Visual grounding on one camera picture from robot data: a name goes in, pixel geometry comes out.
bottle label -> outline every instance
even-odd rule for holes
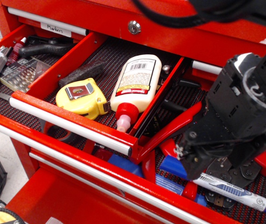
[[[127,64],[116,96],[130,93],[147,94],[156,64],[153,59],[138,59]]]

white glue bottle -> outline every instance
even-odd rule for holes
[[[135,56],[125,63],[110,99],[118,131],[126,132],[148,107],[155,96],[161,68],[155,55]]]

yellow tape measure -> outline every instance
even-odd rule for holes
[[[110,106],[93,78],[70,83],[56,95],[57,106],[94,120],[109,112]]]

floor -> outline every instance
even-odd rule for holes
[[[28,178],[10,138],[2,133],[0,133],[0,163],[7,172],[7,181],[0,200],[8,203],[28,181]]]

belt clip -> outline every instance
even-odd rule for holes
[[[68,98],[70,100],[74,100],[83,96],[90,95],[94,92],[94,89],[91,83],[87,83],[86,85],[81,86],[66,87],[65,91],[68,95]]]

